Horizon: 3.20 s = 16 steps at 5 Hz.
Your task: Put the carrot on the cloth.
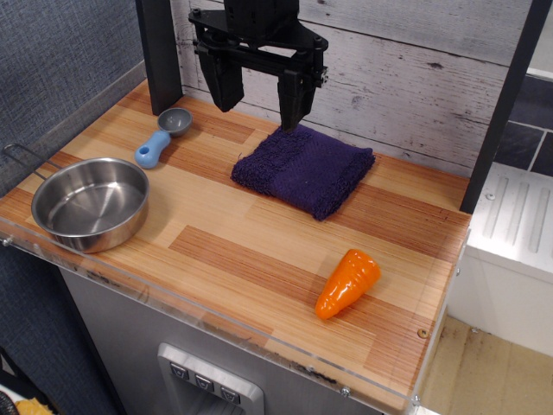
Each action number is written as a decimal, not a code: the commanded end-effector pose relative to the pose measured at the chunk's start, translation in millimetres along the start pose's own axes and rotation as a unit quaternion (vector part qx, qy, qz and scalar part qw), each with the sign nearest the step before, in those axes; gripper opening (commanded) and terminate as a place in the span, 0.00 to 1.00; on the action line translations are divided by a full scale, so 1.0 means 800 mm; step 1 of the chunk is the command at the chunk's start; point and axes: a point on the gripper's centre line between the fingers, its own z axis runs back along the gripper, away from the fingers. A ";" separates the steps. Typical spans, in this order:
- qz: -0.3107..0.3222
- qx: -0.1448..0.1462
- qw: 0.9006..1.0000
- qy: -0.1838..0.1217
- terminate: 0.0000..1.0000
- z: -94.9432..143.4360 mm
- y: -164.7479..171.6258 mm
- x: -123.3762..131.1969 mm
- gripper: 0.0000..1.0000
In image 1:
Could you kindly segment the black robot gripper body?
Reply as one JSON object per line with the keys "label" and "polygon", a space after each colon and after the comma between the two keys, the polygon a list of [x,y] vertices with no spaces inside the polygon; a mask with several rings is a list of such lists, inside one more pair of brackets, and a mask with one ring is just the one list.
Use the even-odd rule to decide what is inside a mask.
{"label": "black robot gripper body", "polygon": [[297,1],[225,1],[222,10],[194,8],[195,53],[230,50],[254,71],[279,76],[289,69],[309,73],[321,87],[327,78],[328,41],[299,21]]}

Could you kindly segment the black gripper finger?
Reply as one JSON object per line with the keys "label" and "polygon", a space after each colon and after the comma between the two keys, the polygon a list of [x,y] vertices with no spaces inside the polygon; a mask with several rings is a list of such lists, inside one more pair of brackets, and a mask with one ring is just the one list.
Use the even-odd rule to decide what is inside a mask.
{"label": "black gripper finger", "polygon": [[293,131],[310,113],[316,82],[309,73],[286,69],[278,76],[277,92],[283,131]]}
{"label": "black gripper finger", "polygon": [[229,112],[245,96],[242,66],[230,50],[201,50],[199,59],[213,103]]}

